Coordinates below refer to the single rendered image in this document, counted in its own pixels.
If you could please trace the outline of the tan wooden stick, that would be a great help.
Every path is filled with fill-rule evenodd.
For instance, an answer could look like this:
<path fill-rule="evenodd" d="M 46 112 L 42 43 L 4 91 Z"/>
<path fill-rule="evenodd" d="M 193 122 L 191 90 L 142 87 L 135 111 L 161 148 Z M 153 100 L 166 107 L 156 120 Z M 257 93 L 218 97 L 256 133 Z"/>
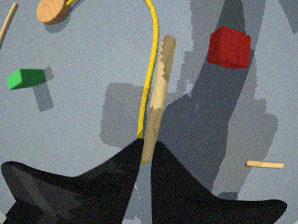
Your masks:
<path fill-rule="evenodd" d="M 144 88 L 142 88 L 140 103 L 140 121 L 138 121 L 138 137 L 142 137 L 142 120 L 144 120 L 144 109 L 146 103 L 146 95 L 152 76 L 154 60 L 158 47 L 158 20 L 156 11 L 154 11 L 153 3 L 145 0 L 146 6 L 149 7 L 150 14 L 153 18 L 153 45 L 150 52 L 148 71 L 146 71 Z M 176 39 L 173 36 L 164 36 L 161 39 L 160 55 L 158 55 L 156 75 L 154 75 L 152 96 L 150 96 L 150 104 L 148 111 L 148 119 L 146 119 L 144 132 L 144 153 L 142 153 L 141 164 L 152 160 L 154 144 L 156 144 L 158 128 L 160 128 L 162 109 L 164 109 L 166 91 L 168 91 L 170 73 L 172 73 L 172 63 L 174 51 L 176 51 Z"/>

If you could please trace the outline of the round wooden button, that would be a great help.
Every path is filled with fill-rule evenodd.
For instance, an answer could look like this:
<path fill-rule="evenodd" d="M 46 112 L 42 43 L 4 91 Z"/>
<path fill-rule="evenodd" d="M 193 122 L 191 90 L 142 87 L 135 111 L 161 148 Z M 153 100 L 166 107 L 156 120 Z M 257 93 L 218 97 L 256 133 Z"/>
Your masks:
<path fill-rule="evenodd" d="M 37 19 L 48 26 L 60 23 L 68 14 L 69 6 L 65 6 L 67 2 L 68 0 L 41 0 L 36 11 Z"/>

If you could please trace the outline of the thin wooden stick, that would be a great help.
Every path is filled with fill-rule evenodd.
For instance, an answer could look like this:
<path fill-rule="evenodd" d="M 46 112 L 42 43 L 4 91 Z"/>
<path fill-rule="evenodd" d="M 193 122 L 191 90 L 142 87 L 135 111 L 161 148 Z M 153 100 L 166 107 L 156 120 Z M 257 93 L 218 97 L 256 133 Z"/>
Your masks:
<path fill-rule="evenodd" d="M 5 35 L 5 30 L 8 28 L 9 20 L 12 19 L 12 15 L 15 14 L 15 10 L 17 7 L 17 3 L 13 3 L 13 6 L 11 7 L 11 11 L 9 11 L 9 15 L 7 15 L 7 19 L 5 19 L 5 23 L 3 28 L 1 28 L 0 32 L 0 47 L 1 47 L 1 41 L 3 41 L 3 37 Z"/>

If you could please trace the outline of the light wooden stick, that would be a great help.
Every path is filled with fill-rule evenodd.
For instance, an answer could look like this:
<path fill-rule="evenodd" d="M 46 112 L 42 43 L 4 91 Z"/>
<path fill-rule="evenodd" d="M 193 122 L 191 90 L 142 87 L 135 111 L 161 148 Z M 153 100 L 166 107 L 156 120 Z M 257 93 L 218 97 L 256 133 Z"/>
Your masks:
<path fill-rule="evenodd" d="M 246 161 L 246 165 L 249 165 L 249 167 L 251 167 L 251 165 L 253 165 L 253 167 L 267 167 L 267 168 L 271 168 L 271 167 L 273 167 L 273 168 L 282 168 L 283 167 L 283 164 L 281 164 L 281 163 L 270 163 L 270 161 L 269 161 L 269 163 L 267 163 L 267 161 L 266 161 L 266 163 L 265 163 L 265 161 L 262 161 L 262 163 L 261 163 L 261 161 L 251 161 L 251 160 L 249 160 L 249 161 Z"/>

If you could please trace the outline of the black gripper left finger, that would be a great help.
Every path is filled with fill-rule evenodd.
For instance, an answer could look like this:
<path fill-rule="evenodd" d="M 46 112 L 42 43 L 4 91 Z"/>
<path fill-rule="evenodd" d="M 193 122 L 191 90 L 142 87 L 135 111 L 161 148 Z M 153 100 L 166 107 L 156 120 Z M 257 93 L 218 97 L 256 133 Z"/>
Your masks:
<path fill-rule="evenodd" d="M 1 164 L 16 200 L 69 224 L 122 224 L 140 172 L 144 139 L 138 137 L 105 163 L 80 176 L 55 175 L 17 161 Z"/>

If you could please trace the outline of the small green block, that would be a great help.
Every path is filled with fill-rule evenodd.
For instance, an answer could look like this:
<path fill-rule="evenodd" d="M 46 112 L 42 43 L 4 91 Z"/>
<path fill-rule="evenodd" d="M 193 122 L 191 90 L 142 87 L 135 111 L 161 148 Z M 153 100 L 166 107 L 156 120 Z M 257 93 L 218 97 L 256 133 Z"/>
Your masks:
<path fill-rule="evenodd" d="M 44 69 L 19 68 L 7 77 L 9 89 L 31 88 L 45 81 Z"/>

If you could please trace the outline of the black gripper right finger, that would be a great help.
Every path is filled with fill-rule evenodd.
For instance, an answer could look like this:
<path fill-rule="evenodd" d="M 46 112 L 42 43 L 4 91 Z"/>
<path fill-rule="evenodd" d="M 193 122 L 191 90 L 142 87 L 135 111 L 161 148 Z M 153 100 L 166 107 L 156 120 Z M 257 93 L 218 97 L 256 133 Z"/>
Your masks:
<path fill-rule="evenodd" d="M 222 200 L 198 183 L 162 141 L 150 165 L 153 224 L 266 224 L 287 208 L 282 200 Z"/>

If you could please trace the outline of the red wooden block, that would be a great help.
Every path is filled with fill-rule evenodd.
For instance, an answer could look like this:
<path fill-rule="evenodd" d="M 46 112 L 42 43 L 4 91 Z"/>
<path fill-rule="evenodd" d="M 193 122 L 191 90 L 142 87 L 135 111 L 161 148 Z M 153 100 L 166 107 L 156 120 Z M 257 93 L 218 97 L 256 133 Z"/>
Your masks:
<path fill-rule="evenodd" d="M 250 35 L 231 30 L 229 27 L 220 27 L 210 35 L 208 63 L 223 65 L 223 67 L 249 67 Z"/>

